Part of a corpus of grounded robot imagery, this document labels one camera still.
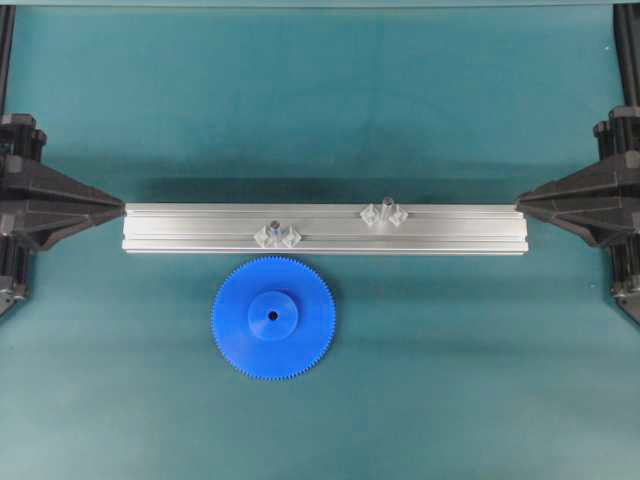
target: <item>black plastic bracket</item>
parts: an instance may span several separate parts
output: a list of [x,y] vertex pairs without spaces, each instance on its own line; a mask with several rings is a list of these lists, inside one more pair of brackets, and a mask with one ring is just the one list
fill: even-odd
[[640,325],[640,4],[614,5],[625,106],[593,129],[600,161],[524,193],[518,210],[611,257],[611,293]]
[[[4,112],[14,6],[0,6],[0,113]],[[0,116],[0,315],[29,296],[34,253],[124,212],[121,200],[41,163],[47,136],[27,114]]]

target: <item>gear teeth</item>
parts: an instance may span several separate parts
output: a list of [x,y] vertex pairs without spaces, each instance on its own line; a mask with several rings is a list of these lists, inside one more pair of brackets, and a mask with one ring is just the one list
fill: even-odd
[[[282,376],[256,375],[256,374],[253,374],[251,372],[248,372],[248,371],[242,369],[241,367],[239,367],[238,365],[233,363],[231,361],[231,359],[225,354],[224,350],[221,348],[221,345],[218,342],[218,335],[216,334],[216,329],[215,329],[215,325],[214,325],[215,307],[216,307],[216,305],[218,303],[218,298],[219,298],[220,292],[223,291],[224,287],[231,280],[231,278],[234,275],[236,275],[238,272],[244,270],[245,268],[248,268],[250,265],[253,265],[253,264],[259,263],[259,262],[270,261],[270,260],[287,261],[287,262],[296,263],[299,266],[301,266],[304,269],[306,269],[307,271],[311,272],[318,280],[320,280],[320,283],[322,284],[322,286],[324,287],[324,290],[326,291],[326,293],[328,295],[329,302],[330,302],[330,305],[331,305],[331,318],[329,319],[330,322],[331,322],[331,332],[329,334],[328,340],[327,340],[326,344],[324,345],[323,349],[303,369],[301,369],[299,371],[296,371],[296,372],[292,372],[292,373],[287,374],[287,375],[282,375]],[[335,307],[335,300],[333,298],[333,294],[331,293],[331,290],[329,289],[329,286],[324,281],[324,279],[318,274],[318,272],[316,272],[313,268],[309,267],[308,265],[306,265],[305,263],[301,262],[297,258],[285,257],[285,256],[281,256],[281,255],[268,255],[268,256],[263,256],[263,257],[256,257],[256,258],[251,259],[251,260],[249,260],[247,262],[244,262],[243,264],[241,264],[238,267],[236,267],[229,275],[227,275],[225,280],[222,282],[222,284],[218,288],[218,293],[214,297],[212,305],[211,305],[211,333],[212,333],[212,337],[213,337],[214,343],[215,343],[218,351],[221,353],[223,358],[236,371],[238,371],[241,374],[245,375],[246,377],[254,379],[254,380],[261,380],[261,381],[268,381],[268,382],[285,381],[285,380],[290,380],[290,379],[292,379],[294,377],[297,377],[299,375],[302,375],[302,374],[306,373],[308,370],[310,370],[311,368],[315,367],[320,362],[320,360],[326,355],[326,353],[329,351],[329,349],[331,348],[331,345],[333,344],[333,339],[335,337],[335,331],[336,331],[336,307]]]

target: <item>blue gear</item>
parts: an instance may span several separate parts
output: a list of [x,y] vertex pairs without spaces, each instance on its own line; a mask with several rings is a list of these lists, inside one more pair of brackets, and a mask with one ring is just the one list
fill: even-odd
[[313,367],[335,331],[336,309],[322,278],[297,260],[263,257],[224,282],[211,331],[224,358],[242,373],[284,380]]

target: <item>teal surface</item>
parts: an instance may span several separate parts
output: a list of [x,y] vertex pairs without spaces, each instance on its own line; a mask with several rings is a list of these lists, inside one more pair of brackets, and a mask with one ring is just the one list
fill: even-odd
[[226,8],[433,8],[611,5],[635,0],[12,0],[5,5]]
[[[596,160],[610,12],[24,8],[8,102],[126,201],[510,203]],[[210,338],[246,257],[71,238],[0,326],[0,478],[637,479],[640,331],[600,252],[529,227],[521,258],[305,257],[338,330],[284,383]]]

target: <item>black clamp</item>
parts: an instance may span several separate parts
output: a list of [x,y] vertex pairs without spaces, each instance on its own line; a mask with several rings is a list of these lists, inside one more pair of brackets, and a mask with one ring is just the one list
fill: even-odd
[[124,212],[121,200],[40,163],[46,142],[31,115],[0,118],[0,315],[29,295],[32,254]]
[[614,108],[593,133],[599,162],[524,193],[517,208],[607,249],[612,295],[640,324],[640,108]]

